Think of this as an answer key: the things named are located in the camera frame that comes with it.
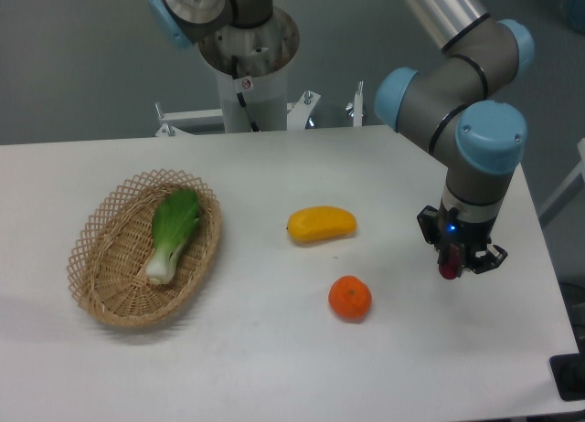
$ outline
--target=black cable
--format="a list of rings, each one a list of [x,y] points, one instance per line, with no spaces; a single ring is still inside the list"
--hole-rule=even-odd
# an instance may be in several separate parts
[[[238,57],[236,57],[235,55],[231,56],[231,77],[232,77],[232,79],[238,79]],[[240,93],[237,93],[236,96],[238,97],[239,105],[246,112],[246,116],[248,117],[248,122],[250,123],[250,127],[251,127],[252,131],[259,132],[260,128],[258,127],[258,124],[256,123],[256,121],[254,120],[254,118],[250,114],[250,110],[248,109],[248,104],[246,103],[246,100],[244,99],[244,94],[242,92],[240,92]]]

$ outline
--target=orange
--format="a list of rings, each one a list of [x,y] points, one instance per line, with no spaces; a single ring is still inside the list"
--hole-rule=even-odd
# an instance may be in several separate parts
[[[329,290],[329,304],[338,316],[359,322],[372,305],[372,293],[356,276],[344,276]]]

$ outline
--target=gray wall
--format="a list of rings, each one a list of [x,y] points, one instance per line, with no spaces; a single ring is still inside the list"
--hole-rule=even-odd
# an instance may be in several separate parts
[[[496,18],[514,18],[537,43],[534,67],[497,94],[526,116],[523,162],[536,206],[578,162],[585,137],[585,36],[568,29],[560,0],[483,0]],[[346,125],[343,108],[365,81],[397,67],[432,69],[441,54],[402,0],[275,0],[302,37],[289,100],[324,95],[322,126]],[[154,102],[166,111],[218,108],[212,75],[194,48],[174,49],[146,0],[0,0],[0,143],[152,136]],[[366,123],[378,123],[369,116]],[[545,230],[561,278],[585,274],[585,192]]]

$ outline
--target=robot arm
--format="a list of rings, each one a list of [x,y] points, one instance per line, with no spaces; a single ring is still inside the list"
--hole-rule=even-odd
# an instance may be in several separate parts
[[[392,72],[376,95],[376,113],[448,168],[439,209],[427,206],[418,216],[423,236],[439,251],[442,276],[495,269],[507,254],[491,245],[490,234],[522,158],[527,125],[513,107],[487,99],[531,64],[533,40],[514,21],[495,22],[479,0],[406,2],[447,58],[432,73]],[[150,5],[178,46],[197,42],[207,63],[233,79],[278,71],[298,48],[296,25],[272,0],[150,0]],[[234,126],[246,128],[249,122],[254,129],[262,109],[246,108],[241,93],[238,98],[241,119],[234,118]],[[281,103],[285,128],[286,101]],[[237,117],[224,100],[222,108],[225,117]],[[260,127],[274,126],[277,120],[263,114],[271,125]]]
[[[179,47],[226,25],[251,29],[272,16],[272,0],[149,0],[154,18]]]
[[[490,233],[516,166],[527,125],[487,98],[532,62],[534,43],[518,23],[496,23],[478,0],[406,0],[447,59],[432,73],[392,72],[376,96],[377,115],[448,168],[439,210],[418,220],[439,251],[445,279],[481,273],[507,256]]]
[[[149,0],[178,47],[197,43],[218,82],[226,132],[286,128],[286,70],[298,28],[272,0]]]

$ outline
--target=blue joint cap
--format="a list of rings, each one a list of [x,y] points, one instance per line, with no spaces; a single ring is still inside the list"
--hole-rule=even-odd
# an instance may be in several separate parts
[[[382,81],[378,92],[376,92],[374,111],[395,132],[399,132],[396,124],[399,118],[400,104],[407,87],[416,74],[416,70],[409,68],[396,69]]]
[[[468,107],[457,122],[455,141],[463,158],[487,174],[513,172],[524,154],[527,122],[508,104],[482,100]]]
[[[515,78],[517,78],[521,76],[534,61],[534,39],[532,38],[530,31],[515,20],[500,20],[498,23],[512,31],[516,43],[518,44],[518,70],[516,71],[515,76]]]
[[[166,10],[166,6],[162,0],[148,0],[148,5],[153,13],[154,20],[156,20],[156,23],[176,47],[185,49],[193,46],[191,40],[186,37],[179,25]]]

